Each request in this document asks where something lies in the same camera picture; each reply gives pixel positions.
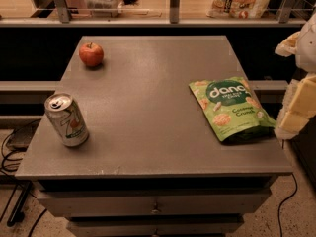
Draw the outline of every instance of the drawer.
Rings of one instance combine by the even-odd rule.
[[[256,191],[61,192],[38,196],[54,216],[132,216],[177,214],[244,214],[254,212],[270,196]]]
[[[218,236],[243,224],[237,215],[147,216],[70,221],[67,229],[78,237],[98,236]]]

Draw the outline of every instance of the speckled floor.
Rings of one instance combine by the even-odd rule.
[[[2,141],[10,130],[0,130],[0,141]],[[288,200],[281,208],[280,219],[283,230],[283,237],[307,237],[316,236],[316,192],[311,186],[306,173],[298,162],[295,153],[288,143],[284,145],[284,153],[291,162],[294,175],[298,184],[296,195]],[[0,213],[10,197],[14,186],[0,184]],[[277,220],[277,209],[279,204],[293,193],[295,182],[292,176],[279,177],[272,185],[272,195],[266,202],[252,214],[245,214],[245,223],[232,234],[226,237],[277,237],[279,226]],[[16,223],[12,227],[7,226],[7,220],[20,190],[16,192],[3,220],[0,223],[1,237],[27,237],[33,224],[44,210],[36,199],[29,196],[23,213],[25,218],[22,222]],[[34,229],[33,237],[73,237],[66,230],[67,220],[55,218],[47,212]]]

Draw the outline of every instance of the can tab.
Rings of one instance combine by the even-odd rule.
[[[57,100],[56,102],[51,103],[51,107],[53,109],[59,109],[62,106],[62,104],[63,104],[62,101]]]

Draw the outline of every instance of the dang chips bag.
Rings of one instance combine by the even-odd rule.
[[[243,77],[189,84],[220,141],[249,139],[269,132],[276,121],[252,97]]]

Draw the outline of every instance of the aluminum can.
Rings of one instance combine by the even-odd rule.
[[[89,132],[78,103],[72,96],[60,93],[45,101],[45,113],[66,146],[78,146],[86,141]]]

